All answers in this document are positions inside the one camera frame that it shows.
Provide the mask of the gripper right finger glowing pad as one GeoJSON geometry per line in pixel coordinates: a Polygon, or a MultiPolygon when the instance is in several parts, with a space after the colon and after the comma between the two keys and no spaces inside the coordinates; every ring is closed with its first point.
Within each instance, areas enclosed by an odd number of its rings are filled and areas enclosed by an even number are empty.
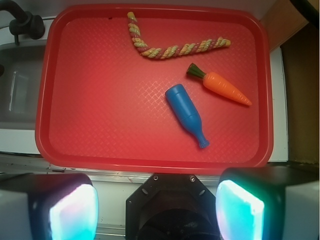
{"type": "Polygon", "coordinates": [[[228,168],[216,190],[224,240],[318,240],[319,171],[289,166],[228,168]]]}

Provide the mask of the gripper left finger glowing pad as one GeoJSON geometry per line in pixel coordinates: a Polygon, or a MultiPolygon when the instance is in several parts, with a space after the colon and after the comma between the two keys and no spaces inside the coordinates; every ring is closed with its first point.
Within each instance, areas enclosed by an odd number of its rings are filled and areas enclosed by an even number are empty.
{"type": "Polygon", "coordinates": [[[84,173],[0,175],[2,240],[93,240],[98,193],[84,173]]]}

